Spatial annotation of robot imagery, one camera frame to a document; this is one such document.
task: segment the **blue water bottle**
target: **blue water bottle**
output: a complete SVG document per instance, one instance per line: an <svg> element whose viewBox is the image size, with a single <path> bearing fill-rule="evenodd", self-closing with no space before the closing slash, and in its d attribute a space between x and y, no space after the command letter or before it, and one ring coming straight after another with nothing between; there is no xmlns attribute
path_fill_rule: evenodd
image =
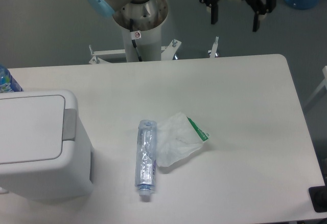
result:
<svg viewBox="0 0 327 224"><path fill-rule="evenodd" d="M21 92L22 88L11 76L9 70L0 64L0 93Z"/></svg>
<svg viewBox="0 0 327 224"><path fill-rule="evenodd" d="M142 120L138 126L135 186L139 195L150 196L155 187L157 123Z"/></svg>

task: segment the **black cable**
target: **black cable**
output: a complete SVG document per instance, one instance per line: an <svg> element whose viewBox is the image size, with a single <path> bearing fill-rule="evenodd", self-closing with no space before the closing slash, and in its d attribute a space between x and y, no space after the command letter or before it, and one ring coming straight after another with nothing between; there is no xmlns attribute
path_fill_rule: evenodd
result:
<svg viewBox="0 0 327 224"><path fill-rule="evenodd" d="M134 24L134 21L132 19L130 19L129 20L129 31L130 32L133 32L133 24ZM142 62L143 60L142 60L141 55L139 54L139 51L138 51L135 40L132 40L132 44L133 44L133 47L135 48L135 51L136 51L137 58L138 58L139 62Z"/></svg>

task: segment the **metal bracket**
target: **metal bracket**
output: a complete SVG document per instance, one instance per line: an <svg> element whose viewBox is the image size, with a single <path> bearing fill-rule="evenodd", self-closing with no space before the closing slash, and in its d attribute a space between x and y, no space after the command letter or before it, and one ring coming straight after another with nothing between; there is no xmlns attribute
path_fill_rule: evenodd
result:
<svg viewBox="0 0 327 224"><path fill-rule="evenodd" d="M161 47L161 60L172 60L178 59L176 55L177 50L182 45L182 42L179 40L172 40L171 43L166 47ZM124 58L125 50L107 50L107 51L92 51L91 45L89 46L90 53L91 53L91 60L89 61L90 64L109 64L110 62L105 61L103 59L119 59Z"/></svg>

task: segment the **bottle label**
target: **bottle label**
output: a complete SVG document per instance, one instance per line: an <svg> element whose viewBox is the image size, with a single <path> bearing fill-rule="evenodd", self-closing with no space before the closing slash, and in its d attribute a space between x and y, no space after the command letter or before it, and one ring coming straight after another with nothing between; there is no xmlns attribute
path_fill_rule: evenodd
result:
<svg viewBox="0 0 327 224"><path fill-rule="evenodd" d="M19 86L18 82L14 78L11 79L11 82L7 82L0 85L0 93L12 93L12 92L21 92L22 88Z"/></svg>
<svg viewBox="0 0 327 224"><path fill-rule="evenodd" d="M0 85L0 93L12 93L12 92L15 91L12 90L10 82Z"/></svg>

